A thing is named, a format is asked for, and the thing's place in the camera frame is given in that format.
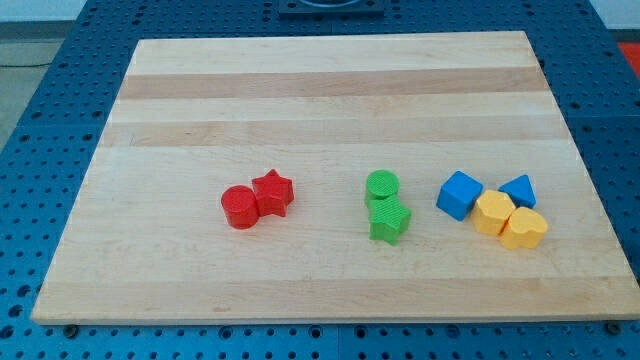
red star-shaped block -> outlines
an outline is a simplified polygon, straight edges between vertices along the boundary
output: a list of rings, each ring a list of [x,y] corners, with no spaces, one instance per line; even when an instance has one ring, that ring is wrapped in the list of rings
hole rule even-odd
[[[293,182],[272,169],[267,175],[252,180],[260,216],[287,216],[287,205],[293,201]]]

wooden surface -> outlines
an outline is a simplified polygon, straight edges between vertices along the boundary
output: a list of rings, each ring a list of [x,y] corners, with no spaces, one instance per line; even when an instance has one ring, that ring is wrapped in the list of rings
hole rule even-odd
[[[270,168],[287,218],[230,228]],[[364,184],[411,227],[368,240]],[[528,173],[550,230],[510,251],[435,208]],[[521,32],[144,40],[32,317],[42,324],[622,319],[640,291]]]

cutting board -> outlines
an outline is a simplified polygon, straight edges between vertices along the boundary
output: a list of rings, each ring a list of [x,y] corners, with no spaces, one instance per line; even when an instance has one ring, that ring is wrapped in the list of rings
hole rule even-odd
[[[231,185],[293,179],[229,227]],[[400,179],[397,246],[364,184]],[[461,169],[533,179],[549,233],[504,249],[435,207]],[[640,291],[522,32],[143,40],[32,317],[41,324],[624,319]]]

blue pegboard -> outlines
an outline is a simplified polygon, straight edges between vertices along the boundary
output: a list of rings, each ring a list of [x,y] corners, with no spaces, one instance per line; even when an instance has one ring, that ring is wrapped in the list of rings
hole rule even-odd
[[[639,84],[589,3],[385,4],[384,17],[279,19],[271,1],[89,0],[0,155],[0,360],[637,358],[637,321],[81,327],[67,338],[71,328],[28,319],[141,38],[525,30],[639,274]]]

